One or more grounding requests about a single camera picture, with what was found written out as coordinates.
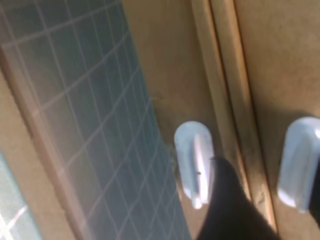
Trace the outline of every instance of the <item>wooden panel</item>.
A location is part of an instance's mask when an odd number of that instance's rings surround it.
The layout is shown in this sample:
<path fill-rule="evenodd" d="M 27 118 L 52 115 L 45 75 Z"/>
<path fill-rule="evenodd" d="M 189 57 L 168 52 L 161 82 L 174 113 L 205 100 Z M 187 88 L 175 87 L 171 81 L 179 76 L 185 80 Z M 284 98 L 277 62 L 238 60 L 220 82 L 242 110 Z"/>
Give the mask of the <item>wooden panel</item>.
<path fill-rule="evenodd" d="M 320 1 L 235 1 L 263 158 L 284 240 L 320 239 L 311 216 L 276 195 L 287 127 L 320 117 Z"/>
<path fill-rule="evenodd" d="M 77 239 L 39 160 L 2 71 L 0 71 L 0 151 L 43 239 Z"/>
<path fill-rule="evenodd" d="M 232 112 L 252 202 L 276 231 L 276 221 L 253 113 L 234 0 L 211 0 Z"/>
<path fill-rule="evenodd" d="M 211 130 L 222 156 L 216 116 L 190 0 L 125 0 L 129 28 L 164 140 L 195 120 Z"/>

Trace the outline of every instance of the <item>vertical wooden strip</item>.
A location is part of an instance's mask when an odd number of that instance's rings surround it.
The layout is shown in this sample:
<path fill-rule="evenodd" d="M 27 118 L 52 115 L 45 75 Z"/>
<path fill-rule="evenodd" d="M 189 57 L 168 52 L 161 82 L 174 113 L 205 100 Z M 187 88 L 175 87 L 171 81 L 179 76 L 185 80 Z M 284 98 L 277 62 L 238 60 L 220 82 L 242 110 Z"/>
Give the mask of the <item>vertical wooden strip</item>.
<path fill-rule="evenodd" d="M 225 84 L 211 5 L 209 0 L 192 0 L 192 9 L 224 156 L 234 166 L 242 180 L 242 186 L 247 197 L 251 199 Z"/>
<path fill-rule="evenodd" d="M 234 0 L 210 1 L 252 201 L 276 230 Z"/>

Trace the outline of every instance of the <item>white plastic hook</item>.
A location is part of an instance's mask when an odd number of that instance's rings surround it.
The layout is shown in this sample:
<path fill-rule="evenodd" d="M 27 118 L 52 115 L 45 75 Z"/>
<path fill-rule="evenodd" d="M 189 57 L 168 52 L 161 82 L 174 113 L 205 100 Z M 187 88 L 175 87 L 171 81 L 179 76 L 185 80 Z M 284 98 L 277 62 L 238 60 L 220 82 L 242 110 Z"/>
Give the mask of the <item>white plastic hook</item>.
<path fill-rule="evenodd" d="M 214 149 L 209 129 L 200 122 L 187 121 L 174 134 L 175 149 L 184 193 L 195 209 L 209 202 L 211 159 Z"/>
<path fill-rule="evenodd" d="M 320 156 L 320 119 L 303 117 L 287 129 L 277 194 L 286 205 L 306 212 Z"/>

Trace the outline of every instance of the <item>wooden trim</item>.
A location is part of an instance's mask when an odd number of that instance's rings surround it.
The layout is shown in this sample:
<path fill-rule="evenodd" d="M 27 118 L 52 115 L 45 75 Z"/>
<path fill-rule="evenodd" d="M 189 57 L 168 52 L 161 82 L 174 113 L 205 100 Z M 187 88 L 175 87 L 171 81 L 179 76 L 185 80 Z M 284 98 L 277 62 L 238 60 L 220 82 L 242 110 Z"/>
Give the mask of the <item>wooden trim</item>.
<path fill-rule="evenodd" d="M 211 5 L 209 0 L 191 2 L 224 157 L 234 166 L 247 197 L 251 199 L 225 84 Z"/>
<path fill-rule="evenodd" d="M 247 196 L 276 231 L 234 2 L 192 7 L 225 157 L 238 163 Z"/>
<path fill-rule="evenodd" d="M 252 201 L 276 231 L 234 0 L 210 1 Z"/>

